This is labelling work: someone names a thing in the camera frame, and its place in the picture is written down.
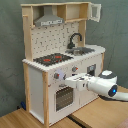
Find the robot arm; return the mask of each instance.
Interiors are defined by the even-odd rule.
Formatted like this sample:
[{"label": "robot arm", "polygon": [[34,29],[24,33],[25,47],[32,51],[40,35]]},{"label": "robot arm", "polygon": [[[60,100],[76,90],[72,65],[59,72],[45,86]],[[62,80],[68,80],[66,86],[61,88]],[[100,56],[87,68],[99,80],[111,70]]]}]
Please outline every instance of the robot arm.
[{"label": "robot arm", "polygon": [[104,71],[99,77],[94,77],[86,73],[69,77],[65,80],[65,85],[76,88],[79,91],[89,90],[111,100],[128,101],[128,93],[117,92],[117,77],[111,71]]}]

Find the shelf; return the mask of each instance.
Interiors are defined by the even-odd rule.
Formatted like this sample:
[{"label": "shelf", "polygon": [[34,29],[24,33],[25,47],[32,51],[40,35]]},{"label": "shelf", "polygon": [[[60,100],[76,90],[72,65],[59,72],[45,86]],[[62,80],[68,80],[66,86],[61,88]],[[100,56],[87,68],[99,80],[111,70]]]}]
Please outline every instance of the shelf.
[{"label": "shelf", "polygon": [[69,20],[66,20],[65,23],[71,23],[71,22],[82,21],[82,20],[87,20],[87,18],[69,19]]},{"label": "shelf", "polygon": [[21,4],[22,7],[31,7],[31,6],[45,6],[45,5],[67,5],[67,4],[85,4],[90,2],[64,2],[64,3],[42,3],[42,4]]}]

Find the oven door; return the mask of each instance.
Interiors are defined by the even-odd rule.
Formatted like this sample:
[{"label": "oven door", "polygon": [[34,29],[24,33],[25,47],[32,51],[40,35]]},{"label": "oven door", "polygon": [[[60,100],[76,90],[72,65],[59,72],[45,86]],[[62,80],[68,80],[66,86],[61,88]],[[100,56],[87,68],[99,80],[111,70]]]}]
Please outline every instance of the oven door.
[{"label": "oven door", "polygon": [[79,109],[79,91],[70,87],[52,85],[49,88],[50,125]]}]

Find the stovetop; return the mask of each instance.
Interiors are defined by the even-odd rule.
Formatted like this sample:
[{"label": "stovetop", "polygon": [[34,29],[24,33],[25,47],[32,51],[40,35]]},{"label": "stovetop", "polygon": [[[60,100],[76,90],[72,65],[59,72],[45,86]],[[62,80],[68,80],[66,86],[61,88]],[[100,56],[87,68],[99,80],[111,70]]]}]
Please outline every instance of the stovetop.
[{"label": "stovetop", "polygon": [[40,58],[36,58],[34,59],[34,62],[42,64],[46,67],[54,65],[54,64],[58,64],[64,61],[67,61],[69,59],[73,59],[73,57],[61,54],[61,53],[54,53],[51,55],[47,55],[47,56],[43,56]]}]

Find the wooden table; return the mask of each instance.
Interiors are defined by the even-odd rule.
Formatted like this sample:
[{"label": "wooden table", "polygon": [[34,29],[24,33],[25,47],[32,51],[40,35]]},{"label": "wooden table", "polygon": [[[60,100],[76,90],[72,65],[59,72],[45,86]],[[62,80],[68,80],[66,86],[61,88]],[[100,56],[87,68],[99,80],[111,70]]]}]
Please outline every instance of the wooden table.
[{"label": "wooden table", "polygon": [[[120,86],[118,89],[120,92],[128,92],[128,89]],[[87,128],[116,128],[128,118],[128,102],[98,98],[74,112],[71,117]]]},{"label": "wooden table", "polygon": [[[23,109],[0,118],[0,128],[44,128],[44,125]],[[69,118],[64,118],[50,128],[80,128]]]}]

